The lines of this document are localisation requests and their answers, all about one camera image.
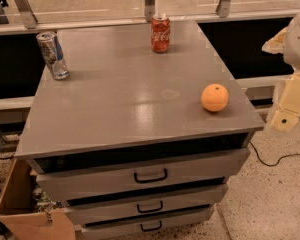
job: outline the can lid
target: can lid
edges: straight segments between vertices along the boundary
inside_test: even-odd
[[[169,19],[168,15],[166,13],[156,13],[153,15],[153,18],[155,20],[167,20]]]
[[[38,34],[36,37],[37,37],[37,40],[47,41],[47,40],[53,39],[55,36],[56,36],[55,32],[46,31],[46,32],[42,32],[42,33]]]

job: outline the desk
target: desk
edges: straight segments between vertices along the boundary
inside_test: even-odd
[[[87,240],[209,219],[264,123],[196,22],[171,23],[165,54],[149,24],[58,36],[71,76],[45,70],[16,158]],[[211,83],[230,94],[218,113],[200,103]]]

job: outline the drawer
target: drawer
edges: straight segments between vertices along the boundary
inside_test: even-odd
[[[37,182],[52,200],[68,201],[231,176],[237,174],[248,156],[249,150],[242,148],[43,174]]]
[[[84,235],[85,240],[98,240],[134,233],[149,232],[209,220],[212,213],[212,207],[179,211],[165,215],[149,216],[141,219],[86,227],[82,229],[82,234]]]
[[[226,184],[175,190],[165,193],[123,198],[67,208],[66,215],[73,224],[108,221],[166,212],[220,202],[228,190]]]

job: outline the drawer handle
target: drawer handle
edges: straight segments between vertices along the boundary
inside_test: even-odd
[[[163,208],[163,202],[162,201],[160,201],[160,207],[159,208],[155,208],[155,209],[152,209],[152,210],[144,210],[144,211],[142,211],[140,209],[140,205],[139,204],[137,205],[137,209],[138,209],[139,213],[158,212],[158,211],[162,210],[162,208]]]
[[[135,180],[135,182],[137,182],[139,184],[145,184],[145,183],[152,183],[152,182],[162,181],[162,180],[165,180],[166,178],[168,178],[168,171],[167,171],[167,169],[164,169],[163,172],[164,172],[164,176],[163,177],[157,178],[157,179],[152,179],[152,180],[139,180],[138,179],[138,174],[134,173],[134,180]]]
[[[140,225],[140,227],[141,227],[141,230],[142,230],[143,232],[154,231],[154,230],[158,230],[158,229],[162,228],[162,222],[161,222],[161,220],[160,220],[160,221],[159,221],[159,226],[156,227],[156,228],[147,228],[147,229],[145,229],[145,228],[143,227],[142,224]]]

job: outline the orange fruit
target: orange fruit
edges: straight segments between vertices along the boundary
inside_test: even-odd
[[[229,100],[228,90],[221,84],[210,84],[202,92],[201,104],[211,112],[224,109]]]

